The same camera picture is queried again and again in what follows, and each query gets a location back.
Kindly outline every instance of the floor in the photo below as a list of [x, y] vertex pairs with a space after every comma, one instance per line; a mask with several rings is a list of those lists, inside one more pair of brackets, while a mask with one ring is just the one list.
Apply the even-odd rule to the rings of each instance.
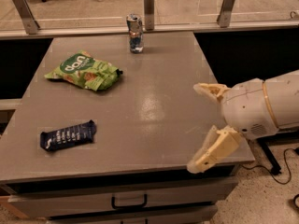
[[[215, 23], [222, 0], [155, 0], [157, 24]], [[79, 28], [97, 26], [124, 26], [125, 16], [131, 12], [143, 14], [142, 0], [27, 0], [42, 29]], [[21, 19], [11, 0], [0, 0], [0, 31], [22, 29]], [[232, 21], [287, 21], [290, 12], [299, 10], [298, 0], [236, 0]], [[250, 143], [256, 157], [255, 164], [270, 168], [258, 145]], [[282, 182], [289, 174], [284, 162], [286, 148], [297, 148], [299, 143], [271, 146], [282, 174]], [[299, 210], [292, 198], [299, 193], [299, 157], [293, 151], [286, 153], [292, 171], [292, 181], [280, 185], [265, 169], [237, 173], [239, 185], [230, 196], [217, 202], [219, 212], [212, 224], [297, 224]], [[0, 205], [1, 224], [44, 224], [44, 220], [20, 220]]]

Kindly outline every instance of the drawer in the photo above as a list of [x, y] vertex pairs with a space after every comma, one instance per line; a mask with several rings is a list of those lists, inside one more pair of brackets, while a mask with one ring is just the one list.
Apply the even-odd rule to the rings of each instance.
[[191, 224], [209, 221], [217, 212], [215, 205], [148, 210], [130, 214], [72, 217], [47, 221], [47, 224]]
[[225, 199], [237, 185], [235, 177], [152, 183], [102, 189], [68, 191], [67, 194], [36, 193], [9, 199], [28, 217], [131, 210]]

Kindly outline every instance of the logo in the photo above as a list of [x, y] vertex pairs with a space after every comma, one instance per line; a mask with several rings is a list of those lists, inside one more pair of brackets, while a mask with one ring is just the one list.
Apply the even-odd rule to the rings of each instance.
[[77, 70], [86, 70], [93, 66], [90, 60], [92, 60], [92, 58], [82, 55], [72, 56], [61, 64], [61, 70], [67, 74], [74, 73]]

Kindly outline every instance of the snack bar wrapper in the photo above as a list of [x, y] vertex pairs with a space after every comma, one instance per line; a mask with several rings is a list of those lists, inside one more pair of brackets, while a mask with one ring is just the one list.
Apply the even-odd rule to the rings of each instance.
[[80, 51], [45, 75], [48, 79], [64, 79], [83, 89], [106, 90], [121, 76], [122, 71], [109, 62], [96, 60]]
[[93, 142], [96, 132], [92, 120], [52, 132], [40, 134], [40, 146], [46, 151], [55, 151], [67, 147], [74, 147]]

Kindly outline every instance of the table top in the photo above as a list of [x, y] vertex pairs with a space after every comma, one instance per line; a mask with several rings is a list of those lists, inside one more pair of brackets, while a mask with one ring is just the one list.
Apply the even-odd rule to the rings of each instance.
[[[55, 38], [0, 140], [0, 183], [75, 176], [185, 169], [215, 124], [219, 107], [192, 86], [217, 82], [193, 33], [144, 35], [141, 54], [128, 35]], [[107, 91], [88, 91], [44, 75], [77, 51], [109, 61], [123, 71]], [[94, 143], [46, 152], [41, 132], [92, 119]], [[245, 140], [222, 161], [254, 161]]]

